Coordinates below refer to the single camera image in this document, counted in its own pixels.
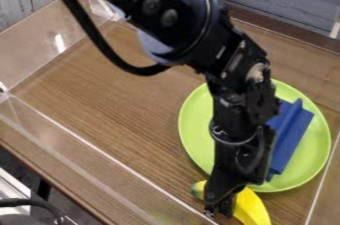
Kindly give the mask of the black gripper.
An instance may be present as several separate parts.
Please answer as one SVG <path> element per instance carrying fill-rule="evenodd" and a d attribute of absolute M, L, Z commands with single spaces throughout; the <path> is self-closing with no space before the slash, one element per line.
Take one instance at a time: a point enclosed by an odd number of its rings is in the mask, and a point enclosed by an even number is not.
<path fill-rule="evenodd" d="M 276 141 L 266 122 L 277 115 L 281 101 L 270 80 L 249 80 L 233 90 L 208 82 L 212 118 L 208 133 L 213 140 L 212 171 L 202 188 L 204 215 L 230 218 L 236 195 L 248 184 L 261 184 L 268 174 Z"/>

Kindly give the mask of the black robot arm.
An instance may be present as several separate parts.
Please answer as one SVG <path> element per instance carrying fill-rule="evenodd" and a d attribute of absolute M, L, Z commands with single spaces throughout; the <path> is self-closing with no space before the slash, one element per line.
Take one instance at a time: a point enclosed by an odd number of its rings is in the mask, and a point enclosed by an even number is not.
<path fill-rule="evenodd" d="M 213 166 L 202 189 L 206 216 L 234 213 L 236 196 L 262 184 L 276 132 L 269 120 L 281 100 L 270 80 L 266 53 L 230 23 L 216 0 L 106 0 L 141 33 L 153 64 L 138 67 L 117 54 L 78 0 L 62 0 L 106 59 L 125 72 L 148 77 L 188 66 L 205 78 L 212 97 L 208 124 Z"/>

